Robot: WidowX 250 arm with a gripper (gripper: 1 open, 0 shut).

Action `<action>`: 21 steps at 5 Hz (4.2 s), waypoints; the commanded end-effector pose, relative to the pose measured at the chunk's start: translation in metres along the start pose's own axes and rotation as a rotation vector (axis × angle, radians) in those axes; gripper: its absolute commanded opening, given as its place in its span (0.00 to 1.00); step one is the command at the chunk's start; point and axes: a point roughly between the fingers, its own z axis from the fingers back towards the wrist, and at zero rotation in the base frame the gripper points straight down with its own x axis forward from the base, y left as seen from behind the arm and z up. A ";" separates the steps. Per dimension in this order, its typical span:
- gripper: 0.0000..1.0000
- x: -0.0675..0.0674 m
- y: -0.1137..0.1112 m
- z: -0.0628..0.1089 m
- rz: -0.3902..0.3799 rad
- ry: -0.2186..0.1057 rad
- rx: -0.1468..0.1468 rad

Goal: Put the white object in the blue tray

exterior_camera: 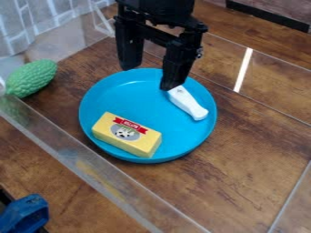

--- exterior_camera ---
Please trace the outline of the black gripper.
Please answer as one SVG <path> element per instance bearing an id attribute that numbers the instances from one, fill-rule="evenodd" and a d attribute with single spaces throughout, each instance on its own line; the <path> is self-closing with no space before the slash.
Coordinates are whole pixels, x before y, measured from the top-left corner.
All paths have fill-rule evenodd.
<path id="1" fill-rule="evenodd" d="M 143 42 L 167 46 L 161 89 L 182 85 L 202 57 L 202 36 L 209 27 L 193 16 L 195 0 L 116 0 L 115 41 L 119 64 L 142 64 Z"/>

